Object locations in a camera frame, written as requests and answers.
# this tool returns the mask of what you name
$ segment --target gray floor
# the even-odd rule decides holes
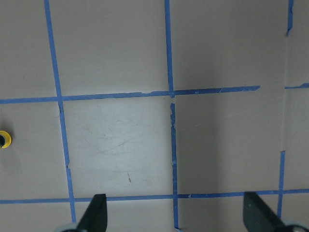
[[[2,2],[3,231],[53,231],[96,193],[108,232],[244,232],[244,191],[309,225],[309,89],[285,89],[309,82],[308,10],[286,37],[288,0]]]

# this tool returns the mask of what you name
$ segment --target scratch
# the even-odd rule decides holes
[[[131,183],[131,178],[130,178],[129,172],[127,172],[127,176],[129,178],[129,182]]]

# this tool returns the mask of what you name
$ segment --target yellow ring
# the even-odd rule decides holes
[[[0,130],[0,135],[5,139],[5,143],[2,148],[7,148],[12,143],[10,134],[6,131]]]

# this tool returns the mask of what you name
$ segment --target vertical blue tape strip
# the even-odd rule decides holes
[[[288,8],[288,31],[286,32],[286,36],[289,36],[290,31],[293,27],[293,6],[294,0],[289,0],[289,8]]]
[[[70,159],[69,159],[68,141],[67,141],[67,133],[66,133],[66,124],[65,124],[65,117],[64,117],[64,112],[63,112],[63,101],[62,101],[62,95],[61,95],[61,86],[60,86],[58,64],[57,64],[57,58],[56,58],[56,47],[55,47],[55,41],[54,41],[54,34],[53,34],[53,26],[52,26],[52,18],[51,18],[51,13],[50,13],[49,0],[44,0],[44,8],[45,8],[45,16],[46,16],[49,46],[50,46],[50,52],[51,52],[52,64],[53,64],[53,71],[54,71],[56,93],[57,93],[59,112],[60,112],[59,113],[59,115],[60,115],[60,126],[61,126],[64,159],[65,159],[65,165],[66,165],[69,202],[70,202],[70,209],[71,209],[71,219],[72,219],[72,222],[76,222],[75,203],[74,203],[74,194],[73,194],[73,186],[72,186],[72,176],[71,176],[71,171],[69,169]]]
[[[282,199],[283,199],[283,188],[284,188],[284,165],[285,165],[285,151],[281,152],[280,157],[280,176],[279,176],[279,193],[278,193],[278,208],[277,215],[281,218],[282,213]]]
[[[172,42],[171,42],[171,28],[170,28],[170,7],[169,0],[165,0],[165,34],[166,34],[166,54],[168,63],[168,82],[170,96],[174,97],[174,83],[173,83],[173,68],[172,68]]]
[[[175,104],[170,105],[171,115],[171,145],[172,145],[172,167],[173,167],[173,195],[178,195],[177,190],[177,155],[176,155],[176,114],[175,114]],[[178,228],[178,198],[173,199],[173,210],[174,210],[174,227]]]

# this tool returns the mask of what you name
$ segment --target floor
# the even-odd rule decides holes
[[[6,0],[0,225],[245,232],[244,191],[309,225],[309,1]]]

